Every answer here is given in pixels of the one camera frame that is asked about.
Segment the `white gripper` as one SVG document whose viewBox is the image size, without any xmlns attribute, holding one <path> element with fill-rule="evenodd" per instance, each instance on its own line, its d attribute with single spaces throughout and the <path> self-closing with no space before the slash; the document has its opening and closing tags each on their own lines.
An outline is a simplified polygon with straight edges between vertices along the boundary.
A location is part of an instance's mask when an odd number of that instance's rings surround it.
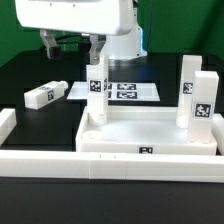
<svg viewBox="0 0 224 224">
<path fill-rule="evenodd" d="M 41 29 L 49 59 L 61 56 L 52 30 L 89 33 L 87 59 L 97 65 L 105 35 L 124 35 L 134 26 L 132 0 L 15 0 L 15 6 L 23 27 Z"/>
</svg>

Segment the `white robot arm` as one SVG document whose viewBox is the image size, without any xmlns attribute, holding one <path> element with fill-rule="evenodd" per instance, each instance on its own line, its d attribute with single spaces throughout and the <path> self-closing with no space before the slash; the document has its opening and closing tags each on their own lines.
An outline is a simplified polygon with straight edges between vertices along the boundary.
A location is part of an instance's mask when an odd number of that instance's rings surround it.
<svg viewBox="0 0 224 224">
<path fill-rule="evenodd" d="M 15 0 L 15 7 L 22 26 L 40 30 L 50 58 L 60 52 L 57 31 L 89 39 L 89 64 L 97 64 L 102 53 L 112 63 L 146 55 L 137 22 L 138 0 Z"/>
</svg>

